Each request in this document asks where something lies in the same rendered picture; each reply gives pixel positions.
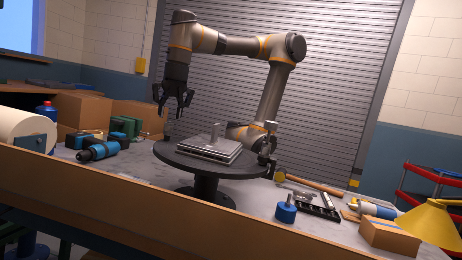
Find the mallet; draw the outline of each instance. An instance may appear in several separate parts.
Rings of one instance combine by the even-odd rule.
[[[316,183],[313,183],[313,182],[310,182],[310,181],[307,181],[307,180],[304,180],[304,179],[301,179],[299,177],[295,177],[293,175],[288,174],[287,170],[285,168],[280,167],[276,171],[276,173],[274,174],[274,180],[277,181],[277,182],[283,182],[285,179],[295,181],[295,182],[303,184],[303,185],[307,185],[307,186],[309,186],[311,188],[315,188],[315,189],[320,190],[322,192],[327,192],[330,195],[334,195],[334,196],[339,197],[339,198],[343,198],[343,192],[340,192],[340,191],[331,189],[329,187],[325,187],[325,186],[322,186],[322,185],[319,185],[319,184],[316,184]]]

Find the cinder block wall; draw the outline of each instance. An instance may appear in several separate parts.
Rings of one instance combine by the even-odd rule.
[[[45,56],[147,76],[157,0],[149,0],[143,58],[144,74],[135,72],[141,56],[147,0],[48,0]]]
[[[378,120],[462,136],[462,0],[416,0]]]

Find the gray tabletop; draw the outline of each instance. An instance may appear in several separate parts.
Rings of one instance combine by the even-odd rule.
[[[79,162],[75,159],[78,151],[64,147],[64,143],[57,144],[53,156],[90,166],[108,173],[127,173],[138,176],[152,182],[152,185],[170,191],[184,186],[194,185],[194,174],[171,167],[152,153],[154,141],[145,140],[140,143],[131,143],[130,148],[120,151],[117,155],[102,159],[100,161]],[[237,205],[237,211],[253,215],[275,223],[283,224],[274,217],[276,204],[285,201],[287,194],[291,191],[277,188],[276,182],[263,178],[250,180],[223,180],[219,181],[218,190],[230,196]],[[324,206],[319,191],[310,187],[286,180],[282,183],[285,186],[301,191],[316,193],[318,196],[313,198],[312,204]],[[353,192],[345,193],[343,198],[330,196],[337,211],[351,211],[346,202],[351,201],[352,197],[372,199],[385,206],[395,208],[390,202],[359,195]],[[450,260],[450,258],[438,247],[427,242],[422,242],[417,254],[417,258],[404,256],[388,252],[385,250],[369,246],[366,240],[359,234],[359,224],[342,219],[341,223],[335,223],[312,215],[298,212],[294,224],[283,224],[308,234],[312,234],[333,242],[352,247],[367,253],[371,253],[390,260]]]

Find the desk lamp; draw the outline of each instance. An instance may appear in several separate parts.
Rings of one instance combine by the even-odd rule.
[[[395,223],[413,236],[454,252],[462,252],[462,239],[446,210],[462,200],[432,199],[395,218]]]

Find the round black platform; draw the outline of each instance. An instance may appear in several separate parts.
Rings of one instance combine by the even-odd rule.
[[[230,166],[204,161],[194,157],[175,153],[176,145],[184,138],[170,138],[170,141],[159,140],[154,143],[152,152],[161,161],[177,169],[206,177],[247,180],[262,177],[268,166],[257,162],[257,154],[243,149]]]
[[[217,191],[219,179],[254,179],[264,176],[268,170],[268,166],[258,164],[256,154],[245,149],[230,166],[177,154],[176,145],[183,139],[170,138],[168,142],[159,140],[152,147],[152,152],[161,161],[177,169],[196,174],[194,188],[182,187],[175,192],[235,210],[234,201],[226,194]]]

